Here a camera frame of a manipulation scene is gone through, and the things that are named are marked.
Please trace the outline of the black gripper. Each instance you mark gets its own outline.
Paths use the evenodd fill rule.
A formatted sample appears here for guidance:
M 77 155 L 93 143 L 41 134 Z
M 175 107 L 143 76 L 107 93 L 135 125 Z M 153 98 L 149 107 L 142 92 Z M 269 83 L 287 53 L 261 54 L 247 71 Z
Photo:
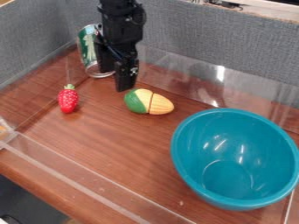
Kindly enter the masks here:
M 94 38 L 98 67 L 102 73 L 115 70 L 117 91 L 123 92 L 137 84 L 139 60 L 137 43 L 139 27 L 98 27 Z

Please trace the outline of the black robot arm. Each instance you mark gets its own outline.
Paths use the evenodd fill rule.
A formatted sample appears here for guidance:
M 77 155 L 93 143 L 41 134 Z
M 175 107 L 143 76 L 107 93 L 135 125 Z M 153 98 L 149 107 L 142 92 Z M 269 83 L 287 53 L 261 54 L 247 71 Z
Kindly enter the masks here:
M 99 0 L 102 22 L 95 25 L 99 71 L 115 73 L 117 91 L 137 84 L 139 59 L 137 43 L 143 39 L 146 10 L 137 0 Z

